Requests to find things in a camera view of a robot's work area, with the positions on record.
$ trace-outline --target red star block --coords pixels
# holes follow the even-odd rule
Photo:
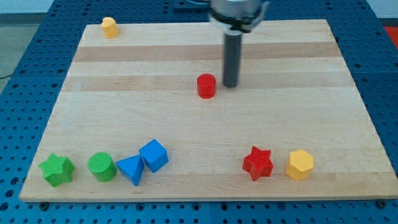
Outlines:
[[[269,177],[274,168],[269,159],[270,155],[271,150],[261,150],[253,146],[250,155],[243,160],[243,169],[250,173],[253,180],[257,180],[259,177]]]

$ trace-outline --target green star block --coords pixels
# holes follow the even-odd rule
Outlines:
[[[67,157],[58,157],[51,153],[50,157],[39,164],[43,170],[44,179],[53,187],[72,181],[72,172],[75,166]]]
[[[106,152],[94,154],[88,161],[88,169],[101,182],[112,180],[118,171],[111,156]]]

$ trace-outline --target wood grain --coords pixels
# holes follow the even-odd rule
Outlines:
[[[105,39],[86,27],[20,198],[26,202],[344,200],[397,198],[398,180],[326,21],[267,21],[245,35],[239,86],[222,86],[222,33],[211,24],[124,24]],[[216,96],[196,78],[215,75]],[[168,150],[140,185],[120,173],[99,183],[96,152],[115,161],[151,139]],[[270,178],[242,170],[251,146],[272,150]],[[315,158],[310,177],[290,179],[289,152]],[[37,164],[51,152],[76,166],[52,188]]]

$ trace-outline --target red cylinder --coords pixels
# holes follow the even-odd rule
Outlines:
[[[209,99],[216,94],[216,78],[212,74],[202,74],[198,77],[198,95]]]

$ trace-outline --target blue block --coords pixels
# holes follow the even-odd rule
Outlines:
[[[138,186],[142,171],[144,170],[144,162],[140,155],[117,161],[116,165],[125,178],[130,180],[135,186]]]
[[[145,165],[152,172],[158,171],[169,161],[166,149],[155,139],[142,147],[139,150],[139,154],[141,154]]]

